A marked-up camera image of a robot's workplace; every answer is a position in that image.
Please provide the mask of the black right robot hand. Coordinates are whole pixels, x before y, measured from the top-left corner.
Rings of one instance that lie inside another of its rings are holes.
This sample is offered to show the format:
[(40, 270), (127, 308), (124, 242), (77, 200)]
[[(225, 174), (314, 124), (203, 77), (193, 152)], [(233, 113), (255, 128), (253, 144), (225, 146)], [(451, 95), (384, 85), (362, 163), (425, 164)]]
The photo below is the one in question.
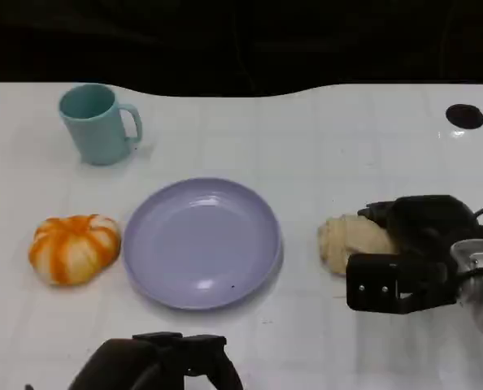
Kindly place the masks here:
[(471, 209), (451, 195), (417, 195), (369, 203), (357, 212), (379, 227), (403, 253), (446, 255), (457, 241), (481, 238)]

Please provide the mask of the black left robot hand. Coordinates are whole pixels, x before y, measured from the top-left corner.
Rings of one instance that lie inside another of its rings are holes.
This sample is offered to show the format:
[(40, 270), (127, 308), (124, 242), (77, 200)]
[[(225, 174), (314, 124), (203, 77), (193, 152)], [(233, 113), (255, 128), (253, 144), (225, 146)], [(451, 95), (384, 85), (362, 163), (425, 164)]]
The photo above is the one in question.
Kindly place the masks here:
[(223, 336), (153, 332), (109, 339), (89, 358), (70, 389), (183, 389), (205, 376), (216, 389), (242, 389)]

